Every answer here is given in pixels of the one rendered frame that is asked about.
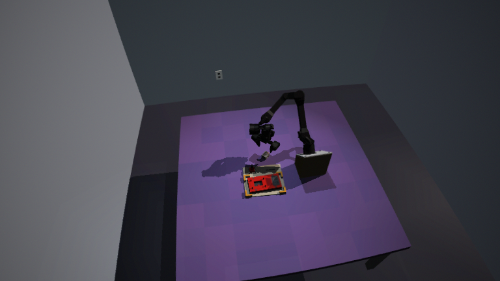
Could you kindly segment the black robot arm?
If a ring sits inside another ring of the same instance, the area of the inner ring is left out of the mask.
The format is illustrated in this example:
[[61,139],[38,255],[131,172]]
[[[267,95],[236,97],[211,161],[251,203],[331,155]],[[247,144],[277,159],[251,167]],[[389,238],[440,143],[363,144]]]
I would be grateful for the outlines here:
[[[261,130],[261,134],[263,136],[270,135],[270,138],[274,136],[273,124],[264,124],[268,123],[273,117],[274,113],[280,106],[285,102],[285,100],[294,100],[297,108],[298,108],[298,118],[299,118],[299,131],[298,138],[301,142],[303,142],[303,155],[311,155],[316,154],[314,147],[314,140],[310,137],[309,131],[306,125],[305,119],[305,109],[304,109],[304,101],[305,101],[305,93],[302,90],[298,90],[297,92],[289,92],[284,93],[282,97],[273,105],[273,107],[264,113],[261,116],[261,121],[258,124],[249,124],[249,134],[250,135],[258,135]],[[263,126],[260,126],[264,124]]]

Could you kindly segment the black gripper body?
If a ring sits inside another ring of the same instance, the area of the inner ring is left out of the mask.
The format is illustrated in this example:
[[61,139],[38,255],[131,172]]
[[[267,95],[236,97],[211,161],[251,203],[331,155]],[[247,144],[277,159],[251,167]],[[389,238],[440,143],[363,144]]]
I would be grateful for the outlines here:
[[[271,135],[271,133],[270,133]],[[251,139],[254,140],[254,141],[257,141],[257,140],[260,140],[261,142],[265,143],[265,144],[270,144],[270,148],[274,151],[276,151],[278,149],[278,147],[280,147],[280,142],[277,142],[277,141],[274,141],[272,142],[270,139],[270,135],[268,136],[263,136],[261,133],[258,133],[258,135],[252,135],[251,136]]]

